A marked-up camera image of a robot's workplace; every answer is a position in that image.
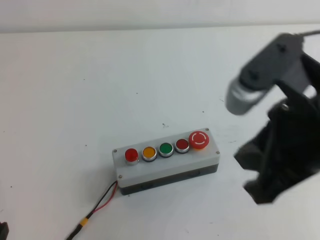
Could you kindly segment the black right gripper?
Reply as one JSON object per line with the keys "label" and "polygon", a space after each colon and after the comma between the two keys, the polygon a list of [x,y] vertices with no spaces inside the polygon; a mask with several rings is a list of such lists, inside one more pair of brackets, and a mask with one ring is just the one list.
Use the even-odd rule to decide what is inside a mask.
{"label": "black right gripper", "polygon": [[244,189],[258,205],[272,203],[281,193],[320,171],[320,64],[303,50],[318,30],[281,33],[239,72],[240,82],[254,91],[277,86],[285,99],[268,111],[266,126],[240,147],[234,158],[244,170],[258,173]]}

